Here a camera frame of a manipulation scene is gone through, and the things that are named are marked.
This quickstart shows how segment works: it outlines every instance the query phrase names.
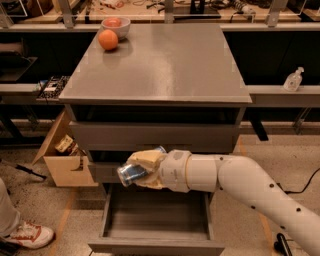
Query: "pant leg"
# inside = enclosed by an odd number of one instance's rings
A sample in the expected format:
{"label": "pant leg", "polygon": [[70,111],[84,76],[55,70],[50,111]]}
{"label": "pant leg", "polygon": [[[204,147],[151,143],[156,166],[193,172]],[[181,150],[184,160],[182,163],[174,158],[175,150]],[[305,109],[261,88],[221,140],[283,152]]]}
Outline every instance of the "pant leg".
{"label": "pant leg", "polygon": [[12,205],[7,187],[0,178],[0,237],[8,236],[20,223],[20,212]]}

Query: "gray cabinet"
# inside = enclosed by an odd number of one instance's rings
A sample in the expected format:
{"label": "gray cabinet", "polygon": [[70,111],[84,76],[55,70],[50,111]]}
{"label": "gray cabinet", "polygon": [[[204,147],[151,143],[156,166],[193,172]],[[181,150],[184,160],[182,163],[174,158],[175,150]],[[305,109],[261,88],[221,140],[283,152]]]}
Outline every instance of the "gray cabinet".
{"label": "gray cabinet", "polygon": [[60,95],[96,182],[109,186],[96,252],[220,255],[206,193],[132,191],[132,152],[230,153],[251,98],[215,24],[132,24],[115,51],[95,37]]}

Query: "box flap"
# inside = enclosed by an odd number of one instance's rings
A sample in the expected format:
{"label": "box flap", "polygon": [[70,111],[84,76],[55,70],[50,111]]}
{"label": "box flap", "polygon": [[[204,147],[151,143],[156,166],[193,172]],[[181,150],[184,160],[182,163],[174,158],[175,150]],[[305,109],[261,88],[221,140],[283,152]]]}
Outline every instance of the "box flap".
{"label": "box flap", "polygon": [[45,140],[43,141],[36,157],[32,161],[32,165],[36,164],[41,157],[45,155],[55,155],[54,145],[61,140],[65,134],[70,134],[69,123],[71,119],[64,109],[56,118],[54,124],[49,130]]}

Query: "white bottle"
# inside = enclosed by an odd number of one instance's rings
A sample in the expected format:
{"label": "white bottle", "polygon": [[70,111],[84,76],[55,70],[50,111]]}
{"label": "white bottle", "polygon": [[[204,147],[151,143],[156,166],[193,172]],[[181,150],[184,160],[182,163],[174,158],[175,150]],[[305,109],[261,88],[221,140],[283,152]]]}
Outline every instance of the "white bottle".
{"label": "white bottle", "polygon": [[290,74],[283,85],[284,89],[289,92],[295,92],[298,90],[302,81],[301,72],[304,72],[303,67],[298,67],[295,73]]}

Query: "cardboard box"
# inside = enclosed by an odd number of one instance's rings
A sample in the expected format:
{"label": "cardboard box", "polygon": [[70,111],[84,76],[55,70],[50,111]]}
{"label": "cardboard box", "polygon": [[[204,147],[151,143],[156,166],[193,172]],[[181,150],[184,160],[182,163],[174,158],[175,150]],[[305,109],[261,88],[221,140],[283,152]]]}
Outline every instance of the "cardboard box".
{"label": "cardboard box", "polygon": [[47,134],[32,164],[42,157],[47,164],[57,187],[92,187],[98,186],[92,179],[88,169],[88,158],[83,157],[83,168],[80,166],[80,156],[58,156],[55,145],[68,134],[72,137],[69,123],[71,119],[66,110],[56,118]]}

